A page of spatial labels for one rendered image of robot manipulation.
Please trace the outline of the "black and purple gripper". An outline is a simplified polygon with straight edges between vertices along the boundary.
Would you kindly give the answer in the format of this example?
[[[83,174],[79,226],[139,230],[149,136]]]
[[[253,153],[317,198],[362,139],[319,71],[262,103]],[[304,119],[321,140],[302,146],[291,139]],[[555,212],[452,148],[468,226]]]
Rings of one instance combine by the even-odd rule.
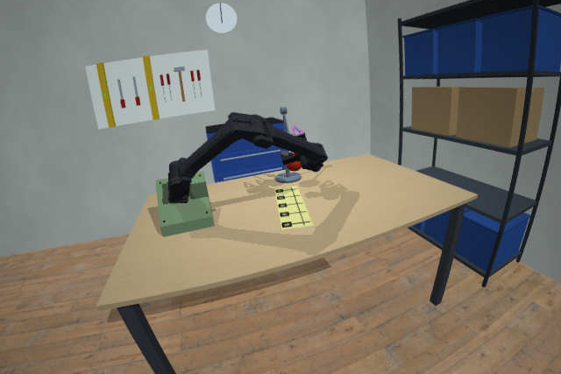
[[[300,133],[295,135],[295,134],[294,134],[294,129],[297,129]],[[305,136],[305,133],[304,133],[303,131],[301,131],[299,128],[297,128],[295,125],[292,126],[292,132],[291,132],[291,134],[294,135],[294,136],[297,136],[297,137],[299,137],[299,138],[302,138],[302,139],[304,139],[304,140],[307,141],[306,136]]]

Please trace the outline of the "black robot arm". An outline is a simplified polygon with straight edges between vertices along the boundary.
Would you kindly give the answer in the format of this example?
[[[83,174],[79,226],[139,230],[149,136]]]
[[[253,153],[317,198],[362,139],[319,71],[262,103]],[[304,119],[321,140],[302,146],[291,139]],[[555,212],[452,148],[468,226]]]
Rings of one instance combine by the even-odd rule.
[[[322,163],[328,159],[323,145],[310,143],[279,130],[262,116],[231,112],[228,118],[229,120],[226,121],[224,126],[187,159],[180,158],[169,164],[169,202],[187,203],[189,185],[195,174],[219,153],[241,138],[254,142],[256,146],[264,149],[274,145],[291,151],[281,151],[280,157],[283,165],[300,161],[302,169],[318,172],[323,166]],[[294,156],[293,152],[295,153]],[[300,155],[301,157],[298,158]]]

